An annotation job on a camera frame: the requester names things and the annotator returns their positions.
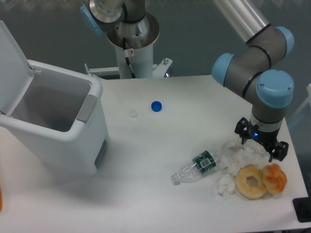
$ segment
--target green bottle label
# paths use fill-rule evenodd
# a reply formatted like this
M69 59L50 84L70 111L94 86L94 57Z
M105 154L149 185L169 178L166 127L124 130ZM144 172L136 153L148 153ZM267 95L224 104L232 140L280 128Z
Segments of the green bottle label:
M196 167L201 173L216 167L216 162L213 156L211 156L207 150L196 156L192 161L195 163Z

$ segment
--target metal pole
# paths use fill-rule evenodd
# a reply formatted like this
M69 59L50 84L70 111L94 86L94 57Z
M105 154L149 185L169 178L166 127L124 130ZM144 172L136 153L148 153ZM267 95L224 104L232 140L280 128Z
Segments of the metal pole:
M214 0L214 2L245 43L270 26L261 11L248 0Z

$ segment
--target cable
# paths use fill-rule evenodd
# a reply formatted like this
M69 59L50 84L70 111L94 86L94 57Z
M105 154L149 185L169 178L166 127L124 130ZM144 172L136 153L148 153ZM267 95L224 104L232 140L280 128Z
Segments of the cable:
M126 38L125 37L123 37L123 50L126 50ZM130 69L130 72L131 72L131 75L132 75L132 79L135 79L136 76L135 76L133 68L131 66L130 59L128 57L125 57L125 60L126 60L126 63L127 63L128 67Z

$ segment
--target table surface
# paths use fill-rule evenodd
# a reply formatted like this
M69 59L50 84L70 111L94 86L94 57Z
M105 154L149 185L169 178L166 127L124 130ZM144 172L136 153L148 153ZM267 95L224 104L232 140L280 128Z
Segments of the table surface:
M248 200L216 190L222 171L173 186L185 162L234 134L251 105L211 76L102 80L110 142L98 173L47 166L6 129L0 129L0 232L258 232L310 227L299 223L292 199L306 197L293 144L283 121L278 139L289 143L280 195ZM150 104L161 101L155 113ZM128 113L136 109L138 116Z

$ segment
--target donut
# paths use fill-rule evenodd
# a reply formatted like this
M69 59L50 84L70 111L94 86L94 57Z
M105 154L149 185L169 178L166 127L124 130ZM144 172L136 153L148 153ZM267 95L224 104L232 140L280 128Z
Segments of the donut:
M248 184L247 179L252 177L257 181L257 186ZM241 168L235 177L235 185L238 191L249 199L261 198L267 192L262 182L262 171L255 166Z
M283 192L287 177L278 164L264 166L262 169L262 182L271 194L279 194Z

